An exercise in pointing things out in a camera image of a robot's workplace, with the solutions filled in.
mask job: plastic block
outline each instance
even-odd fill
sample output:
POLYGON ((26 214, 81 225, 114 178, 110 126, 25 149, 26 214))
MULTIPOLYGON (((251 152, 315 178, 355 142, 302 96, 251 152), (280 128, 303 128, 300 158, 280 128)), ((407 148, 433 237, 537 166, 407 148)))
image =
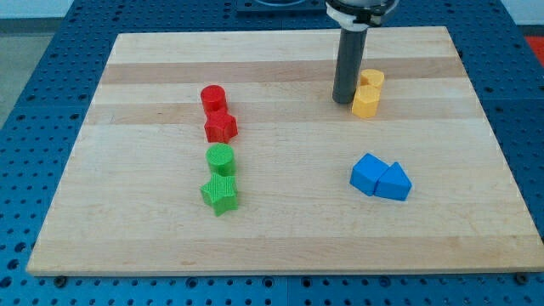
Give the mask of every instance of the plastic block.
POLYGON ((237 193, 235 177, 217 173, 212 173, 210 181, 201 187, 202 199, 213 208, 216 217, 238 209, 237 193))
POLYGON ((207 165, 212 173, 232 176, 236 173, 235 152, 228 144, 214 144, 206 152, 207 165))
POLYGON ((371 85, 359 86, 355 91, 351 112, 360 118, 371 118, 376 115, 380 102, 380 90, 371 85))
POLYGON ((385 75, 383 72, 376 69, 364 69, 360 72, 360 85, 370 85, 374 88, 382 90, 385 75))
POLYGON ((201 100, 206 114, 221 109, 228 110, 226 94, 219 85, 210 85, 202 89, 201 100))
POLYGON ((410 193, 411 182, 398 162, 395 162, 377 181, 375 196, 404 201, 410 193))
POLYGON ((366 153, 353 167, 349 183, 365 193, 374 195, 378 179, 388 170, 388 165, 374 155, 366 153))
POLYGON ((204 125, 208 142, 220 142, 228 144, 230 139, 238 134, 236 118, 226 112, 226 109, 207 113, 207 121, 204 125))

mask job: yellow block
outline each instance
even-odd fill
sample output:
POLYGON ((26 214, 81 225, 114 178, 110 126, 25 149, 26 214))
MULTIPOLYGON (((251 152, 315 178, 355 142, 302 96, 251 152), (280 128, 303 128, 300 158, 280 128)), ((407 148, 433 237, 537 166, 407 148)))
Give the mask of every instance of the yellow block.
POLYGON ((380 102, 380 90, 371 86, 359 86, 355 91, 354 103, 351 112, 360 118, 371 118, 376 115, 377 105, 380 102))
POLYGON ((385 81, 385 75, 379 70, 364 69, 360 72, 360 85, 372 85, 382 90, 383 81, 385 81))

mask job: wooden cutting board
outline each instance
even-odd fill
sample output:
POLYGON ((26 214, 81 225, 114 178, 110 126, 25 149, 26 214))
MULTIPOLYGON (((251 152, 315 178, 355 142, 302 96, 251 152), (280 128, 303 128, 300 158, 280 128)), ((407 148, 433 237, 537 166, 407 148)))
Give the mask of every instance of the wooden cutting board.
POLYGON ((544 270, 544 246, 444 27, 371 29, 378 114, 332 102, 339 31, 121 34, 31 261, 34 275, 409 274, 544 270), (240 207, 220 218, 199 93, 239 135, 240 207), (349 185, 371 152, 406 202, 349 185))

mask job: blue pegboard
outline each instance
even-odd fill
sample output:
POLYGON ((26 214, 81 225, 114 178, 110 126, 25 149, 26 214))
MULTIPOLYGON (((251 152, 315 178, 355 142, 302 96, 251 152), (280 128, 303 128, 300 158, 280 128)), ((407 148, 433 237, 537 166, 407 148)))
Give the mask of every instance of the blue pegboard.
MULTIPOLYGON (((0 131, 0 305, 544 304, 544 274, 34 278, 24 271, 116 35, 337 27, 324 11, 76 0, 0 131)), ((543 70, 497 0, 403 0, 388 26, 447 26, 544 234, 543 70)))

